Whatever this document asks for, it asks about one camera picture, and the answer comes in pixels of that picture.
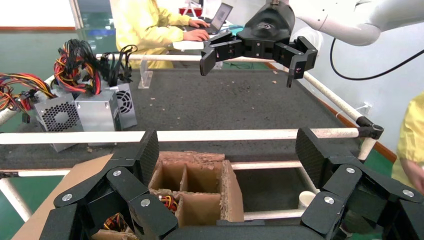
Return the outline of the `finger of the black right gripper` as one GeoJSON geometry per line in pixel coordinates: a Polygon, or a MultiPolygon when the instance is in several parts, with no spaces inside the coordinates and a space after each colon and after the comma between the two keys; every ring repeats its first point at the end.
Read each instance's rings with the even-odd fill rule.
{"type": "Polygon", "coordinates": [[[318,50],[304,36],[299,36],[287,44],[274,44],[274,61],[288,69],[286,87],[294,80],[302,79],[304,73],[315,67],[318,50]]]}
{"type": "Polygon", "coordinates": [[[245,56],[245,41],[240,36],[240,33],[242,31],[236,34],[225,32],[204,42],[199,61],[199,70],[202,76],[206,76],[217,62],[245,56]]]}

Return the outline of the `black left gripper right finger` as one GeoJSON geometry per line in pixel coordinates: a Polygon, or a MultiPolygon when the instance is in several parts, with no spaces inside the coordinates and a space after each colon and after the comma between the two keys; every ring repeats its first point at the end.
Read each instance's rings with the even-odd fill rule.
{"type": "Polygon", "coordinates": [[[424,197],[415,189],[382,175],[348,151],[320,143],[307,127],[298,129],[295,152],[318,193],[300,224],[325,240],[333,239],[347,212],[383,228],[384,240],[424,237],[424,197]]]}

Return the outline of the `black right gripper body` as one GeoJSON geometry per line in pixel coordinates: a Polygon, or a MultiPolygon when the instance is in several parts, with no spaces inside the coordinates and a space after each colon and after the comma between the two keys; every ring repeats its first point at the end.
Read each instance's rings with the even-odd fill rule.
{"type": "Polygon", "coordinates": [[[265,4],[236,34],[236,39],[242,42],[241,55],[281,61],[294,25],[295,14],[287,1],[265,4]]]}

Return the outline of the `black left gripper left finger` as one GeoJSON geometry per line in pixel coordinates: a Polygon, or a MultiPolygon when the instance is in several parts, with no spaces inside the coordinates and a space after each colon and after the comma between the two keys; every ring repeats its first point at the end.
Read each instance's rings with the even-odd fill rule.
{"type": "Polygon", "coordinates": [[[40,238],[90,240],[115,214],[140,240],[162,240],[177,230],[177,218],[148,189],[159,153],[157,131],[146,130],[132,155],[113,155],[100,172],[54,199],[40,238]]]}

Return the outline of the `seated person right hand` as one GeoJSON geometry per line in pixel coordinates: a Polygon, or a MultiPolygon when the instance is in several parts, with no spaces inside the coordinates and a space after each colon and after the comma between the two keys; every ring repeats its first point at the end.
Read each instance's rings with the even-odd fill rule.
{"type": "Polygon", "coordinates": [[[184,41],[204,42],[210,39],[210,35],[204,29],[195,29],[183,32],[184,41]]]}

